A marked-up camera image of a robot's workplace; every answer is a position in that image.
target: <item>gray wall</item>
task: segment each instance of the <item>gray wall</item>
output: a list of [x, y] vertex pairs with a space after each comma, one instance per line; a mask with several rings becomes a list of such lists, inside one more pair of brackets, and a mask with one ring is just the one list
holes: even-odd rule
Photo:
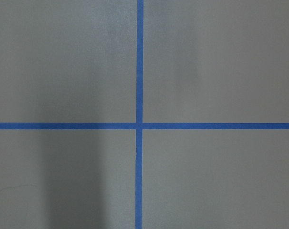
[[[144, 0], [145, 122], [289, 122], [289, 0]], [[0, 122], [135, 122], [135, 0], [0, 0]], [[0, 130], [0, 229], [134, 228], [134, 130]], [[145, 130], [144, 229], [289, 229], [289, 130]]]

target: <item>scuff mark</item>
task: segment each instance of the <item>scuff mark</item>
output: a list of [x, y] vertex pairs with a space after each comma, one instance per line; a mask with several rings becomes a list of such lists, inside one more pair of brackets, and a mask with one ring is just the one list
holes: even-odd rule
[[26, 184], [26, 185], [18, 185], [18, 186], [12, 186], [12, 187], [4, 187], [0, 190], [0, 192], [4, 191], [4, 190], [7, 190], [7, 189], [16, 189], [16, 188], [19, 188], [19, 187], [35, 187], [37, 188], [36, 185], [33, 185], [33, 184]]

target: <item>blue tape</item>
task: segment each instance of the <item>blue tape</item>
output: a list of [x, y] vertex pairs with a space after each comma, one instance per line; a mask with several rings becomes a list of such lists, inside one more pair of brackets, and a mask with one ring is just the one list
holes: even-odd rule
[[0, 123], [0, 130], [289, 130], [289, 123]]
[[135, 123], [0, 123], [0, 130], [132, 130]]
[[137, 1], [136, 122], [143, 122], [144, 1]]
[[136, 129], [135, 228], [142, 228], [143, 130]]
[[137, 0], [135, 228], [142, 228], [144, 0]]
[[168, 130], [168, 129], [289, 129], [289, 123], [143, 123], [143, 129], [147, 130]]

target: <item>gray surface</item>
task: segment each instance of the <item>gray surface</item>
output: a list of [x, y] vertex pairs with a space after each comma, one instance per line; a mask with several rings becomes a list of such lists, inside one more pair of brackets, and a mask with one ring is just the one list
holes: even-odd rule
[[144, 131], [144, 229], [289, 229], [289, 130]]
[[145, 122], [289, 122], [289, 0], [144, 2]]
[[136, 1], [0, 0], [0, 122], [133, 122]]
[[0, 229], [132, 229], [134, 131], [0, 130]]

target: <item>vertical tape strip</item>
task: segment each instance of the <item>vertical tape strip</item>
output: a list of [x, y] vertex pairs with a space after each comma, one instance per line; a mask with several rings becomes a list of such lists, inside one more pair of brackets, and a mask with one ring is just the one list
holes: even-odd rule
[[137, 1], [136, 122], [143, 122], [144, 1]]
[[142, 228], [144, 0], [137, 0], [135, 228]]
[[142, 228], [143, 130], [136, 129], [135, 228]]

